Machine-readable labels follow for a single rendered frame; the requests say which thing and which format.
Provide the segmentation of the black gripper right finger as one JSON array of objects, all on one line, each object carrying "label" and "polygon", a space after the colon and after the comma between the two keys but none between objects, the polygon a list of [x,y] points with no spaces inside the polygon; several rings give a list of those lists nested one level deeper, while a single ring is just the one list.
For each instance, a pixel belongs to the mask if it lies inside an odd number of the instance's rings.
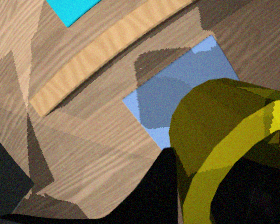
[{"label": "black gripper right finger", "polygon": [[218,184],[216,224],[280,224],[280,169],[240,157]]}]

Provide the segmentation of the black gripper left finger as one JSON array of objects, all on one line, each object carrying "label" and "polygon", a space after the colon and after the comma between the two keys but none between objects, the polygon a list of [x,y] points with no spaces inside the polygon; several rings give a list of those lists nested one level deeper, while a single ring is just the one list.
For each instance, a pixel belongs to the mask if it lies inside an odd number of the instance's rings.
[{"label": "black gripper left finger", "polygon": [[47,218],[3,214],[0,224],[179,224],[176,155],[163,148],[135,190],[108,216],[100,218]]}]

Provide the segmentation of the yellow cup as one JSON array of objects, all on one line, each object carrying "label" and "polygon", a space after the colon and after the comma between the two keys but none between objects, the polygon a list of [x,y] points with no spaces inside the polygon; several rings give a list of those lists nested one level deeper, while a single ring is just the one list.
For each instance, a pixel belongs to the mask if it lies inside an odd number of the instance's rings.
[{"label": "yellow cup", "polygon": [[280,169],[280,91],[209,79],[177,105],[168,135],[184,224],[216,224],[214,193],[240,157]]}]

